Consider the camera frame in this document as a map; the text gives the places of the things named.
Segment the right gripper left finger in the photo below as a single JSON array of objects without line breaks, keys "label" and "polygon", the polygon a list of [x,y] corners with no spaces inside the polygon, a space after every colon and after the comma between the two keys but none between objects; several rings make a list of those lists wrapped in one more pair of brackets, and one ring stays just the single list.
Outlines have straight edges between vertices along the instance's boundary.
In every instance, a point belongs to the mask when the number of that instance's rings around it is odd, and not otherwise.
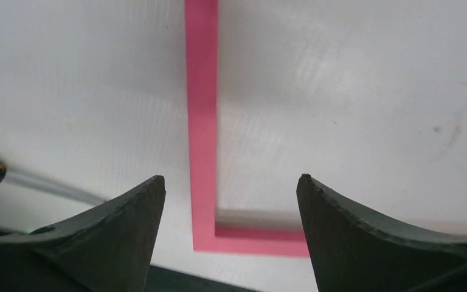
[{"label": "right gripper left finger", "polygon": [[165,195],[157,175],[66,220],[0,235],[0,291],[143,291]]}]

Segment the yellow black screwdriver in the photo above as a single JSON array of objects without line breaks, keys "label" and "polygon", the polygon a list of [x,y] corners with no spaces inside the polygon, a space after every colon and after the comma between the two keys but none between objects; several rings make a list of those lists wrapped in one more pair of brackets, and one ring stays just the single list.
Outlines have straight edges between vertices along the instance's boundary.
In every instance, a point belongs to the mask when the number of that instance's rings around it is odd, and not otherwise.
[{"label": "yellow black screwdriver", "polygon": [[51,179],[43,178],[33,173],[11,168],[0,161],[0,185],[3,184],[46,192],[93,206],[98,206],[99,204],[107,202],[107,199],[101,196],[64,185]]}]

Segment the pink picture frame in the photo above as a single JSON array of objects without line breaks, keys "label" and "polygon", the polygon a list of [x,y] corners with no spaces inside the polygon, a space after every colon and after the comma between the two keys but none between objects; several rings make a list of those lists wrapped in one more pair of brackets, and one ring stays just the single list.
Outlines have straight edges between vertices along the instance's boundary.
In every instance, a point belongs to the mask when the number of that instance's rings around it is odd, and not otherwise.
[{"label": "pink picture frame", "polygon": [[185,1],[185,59],[193,249],[307,257],[302,231],[216,225],[218,1]]}]

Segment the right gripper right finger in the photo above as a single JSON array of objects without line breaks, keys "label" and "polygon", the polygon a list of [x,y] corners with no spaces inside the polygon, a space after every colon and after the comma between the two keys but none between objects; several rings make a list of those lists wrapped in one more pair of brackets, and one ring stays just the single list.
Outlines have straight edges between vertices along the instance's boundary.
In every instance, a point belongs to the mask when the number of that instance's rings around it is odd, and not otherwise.
[{"label": "right gripper right finger", "polygon": [[296,194],[319,291],[467,291],[467,236],[399,221],[308,174]]}]

